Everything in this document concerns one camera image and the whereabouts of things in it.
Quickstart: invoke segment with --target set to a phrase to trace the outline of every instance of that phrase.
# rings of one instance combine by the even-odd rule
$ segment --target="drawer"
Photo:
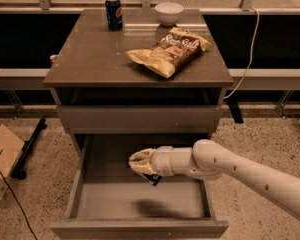
[[[148,143],[142,135],[88,135],[65,218],[51,230],[61,239],[219,238],[228,223],[215,219],[203,181],[179,175],[153,187],[128,168]]]
[[[59,106],[70,133],[213,133],[221,106]]]

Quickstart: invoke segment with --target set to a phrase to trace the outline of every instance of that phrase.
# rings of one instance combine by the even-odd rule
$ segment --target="dark blue can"
[[[108,27],[110,30],[122,29],[122,10],[120,0],[106,0]]]

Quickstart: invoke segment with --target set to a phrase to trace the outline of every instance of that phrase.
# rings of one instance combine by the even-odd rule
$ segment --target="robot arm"
[[[300,221],[300,179],[240,157],[211,140],[199,140],[193,148],[160,147],[130,157],[131,169],[153,185],[160,177],[184,174],[213,180],[224,172],[244,183]]]

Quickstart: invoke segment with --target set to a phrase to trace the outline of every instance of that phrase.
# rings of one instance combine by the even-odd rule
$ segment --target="speckled floor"
[[[39,119],[2,119],[27,140]],[[298,119],[222,118],[212,139],[243,157],[300,177]],[[11,183],[38,239],[59,239],[49,229],[62,219],[79,158],[56,118],[47,119],[30,159],[25,180]],[[223,240],[300,240],[300,222],[235,179],[223,175],[208,183],[217,219],[227,220]],[[8,190],[0,201],[0,240],[33,239]]]

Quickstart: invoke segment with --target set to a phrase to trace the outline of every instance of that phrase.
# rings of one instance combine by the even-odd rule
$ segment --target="black cable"
[[[3,176],[2,172],[1,172],[1,170],[0,170],[0,175],[1,175],[2,179],[4,180],[4,182],[6,183],[7,187],[10,189],[10,191],[11,191],[11,193],[12,193],[14,199],[16,200],[17,204],[19,205],[20,210],[21,210],[21,212],[22,212],[22,214],[23,214],[23,216],[24,216],[24,218],[25,218],[25,220],[26,220],[26,222],[27,222],[27,225],[28,225],[28,228],[29,228],[31,234],[33,235],[34,239],[38,240],[38,238],[36,237],[35,233],[33,232],[32,228],[31,228],[31,226],[30,226],[30,223],[29,223],[29,220],[28,220],[28,218],[27,218],[26,213],[24,212],[24,210],[23,210],[21,204],[19,203],[19,201],[18,201],[18,199],[17,199],[15,193],[13,192],[12,188],[10,187],[9,183],[8,183],[8,182],[6,181],[6,179],[4,178],[4,176]]]

